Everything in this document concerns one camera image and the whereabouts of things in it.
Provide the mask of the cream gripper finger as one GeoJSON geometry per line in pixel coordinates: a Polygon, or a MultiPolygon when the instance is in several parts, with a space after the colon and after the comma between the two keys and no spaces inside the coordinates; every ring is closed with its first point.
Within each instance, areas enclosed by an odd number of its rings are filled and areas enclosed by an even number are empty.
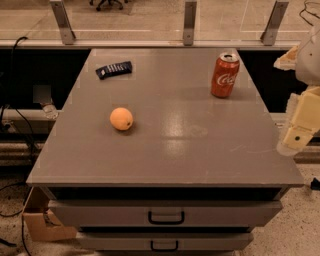
{"type": "Polygon", "coordinates": [[[286,107],[277,151],[284,156],[301,152],[320,131],[320,87],[308,86],[300,95],[292,93],[286,107]]]}
{"type": "Polygon", "coordinates": [[[297,63],[297,53],[298,53],[298,47],[293,46],[285,54],[277,58],[273,66],[277,69],[284,70],[284,71],[295,70],[296,63],[297,63]]]}

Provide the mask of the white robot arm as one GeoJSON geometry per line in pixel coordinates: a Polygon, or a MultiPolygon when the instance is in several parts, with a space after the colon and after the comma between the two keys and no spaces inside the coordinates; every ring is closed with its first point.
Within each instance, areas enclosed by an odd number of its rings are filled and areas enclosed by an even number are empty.
{"type": "Polygon", "coordinates": [[[307,85],[300,95],[290,94],[277,144],[281,155],[293,156],[320,131],[320,26],[313,26],[301,43],[278,58],[274,66],[294,70],[296,79],[307,85]]]}

